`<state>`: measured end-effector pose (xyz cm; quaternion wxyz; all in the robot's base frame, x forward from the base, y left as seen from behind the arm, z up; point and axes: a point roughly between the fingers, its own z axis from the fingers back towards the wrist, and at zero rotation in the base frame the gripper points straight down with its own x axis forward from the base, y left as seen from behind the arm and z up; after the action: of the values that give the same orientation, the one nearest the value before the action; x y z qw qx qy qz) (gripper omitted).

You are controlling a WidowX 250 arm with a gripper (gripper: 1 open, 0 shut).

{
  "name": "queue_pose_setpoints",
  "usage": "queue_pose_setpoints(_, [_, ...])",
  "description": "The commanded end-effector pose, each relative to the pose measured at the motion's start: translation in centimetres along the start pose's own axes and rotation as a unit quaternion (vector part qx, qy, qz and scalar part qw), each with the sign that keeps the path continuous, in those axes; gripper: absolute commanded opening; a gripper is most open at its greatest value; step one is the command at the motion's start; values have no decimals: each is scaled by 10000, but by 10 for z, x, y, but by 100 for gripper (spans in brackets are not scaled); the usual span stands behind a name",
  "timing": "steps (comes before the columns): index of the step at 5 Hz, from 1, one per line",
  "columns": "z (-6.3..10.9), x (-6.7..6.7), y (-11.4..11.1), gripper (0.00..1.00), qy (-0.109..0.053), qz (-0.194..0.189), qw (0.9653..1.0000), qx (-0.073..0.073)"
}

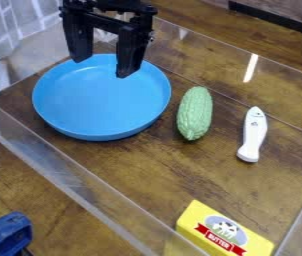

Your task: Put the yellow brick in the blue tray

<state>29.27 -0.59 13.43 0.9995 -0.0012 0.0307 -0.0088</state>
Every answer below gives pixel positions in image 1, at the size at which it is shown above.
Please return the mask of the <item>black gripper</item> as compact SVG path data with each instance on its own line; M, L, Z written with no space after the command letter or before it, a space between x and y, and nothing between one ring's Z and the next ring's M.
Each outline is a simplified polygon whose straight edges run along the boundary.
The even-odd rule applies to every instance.
M117 76L129 77L141 69L158 9L144 0L63 0L59 7L70 56L81 63L93 56L93 28L118 34ZM132 13L129 21L109 16Z

